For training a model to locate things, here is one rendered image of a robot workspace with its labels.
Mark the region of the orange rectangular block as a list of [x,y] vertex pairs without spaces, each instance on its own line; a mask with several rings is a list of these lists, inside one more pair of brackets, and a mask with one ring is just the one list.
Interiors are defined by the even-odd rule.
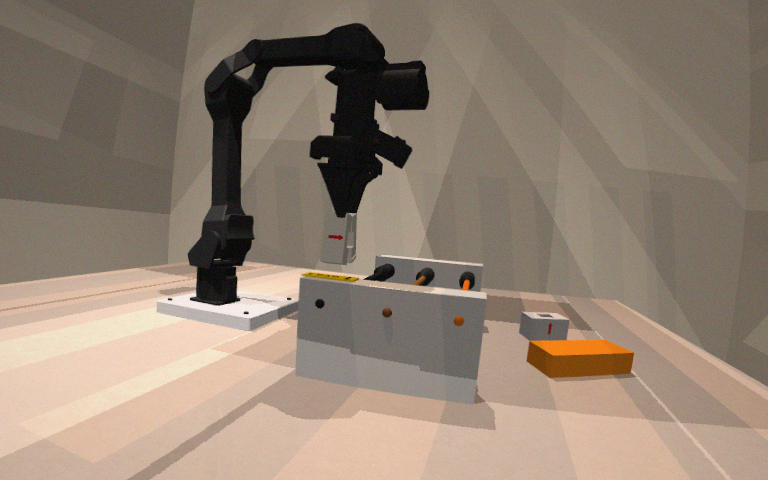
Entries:
[[549,378],[630,374],[634,352],[608,340],[530,341],[527,362]]

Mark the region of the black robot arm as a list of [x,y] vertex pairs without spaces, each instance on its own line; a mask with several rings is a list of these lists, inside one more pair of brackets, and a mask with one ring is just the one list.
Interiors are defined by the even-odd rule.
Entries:
[[[234,266],[243,265],[254,240],[254,218],[241,206],[242,124],[269,71],[331,65],[335,68],[325,79],[338,85],[336,107],[375,111],[376,99],[384,110],[425,110],[429,90],[424,63],[389,64],[384,57],[384,46],[367,26],[351,23],[321,36],[251,40],[210,73],[204,94],[213,120],[212,202],[202,236],[188,252],[189,264],[197,267],[196,297],[191,301],[213,306],[240,302]],[[248,80],[235,74],[253,63]],[[400,169],[413,151],[406,140],[380,131],[375,119],[362,147],[364,153],[373,151],[366,156],[377,154]]]

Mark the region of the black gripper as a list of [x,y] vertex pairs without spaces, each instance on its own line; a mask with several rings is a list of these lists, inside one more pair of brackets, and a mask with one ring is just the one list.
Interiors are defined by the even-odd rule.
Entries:
[[339,106],[331,113],[333,136],[319,135],[311,142],[310,158],[328,158],[317,163],[335,210],[336,216],[357,213],[366,185],[382,175],[383,164],[373,155],[364,153],[362,143],[374,110],[360,106]]

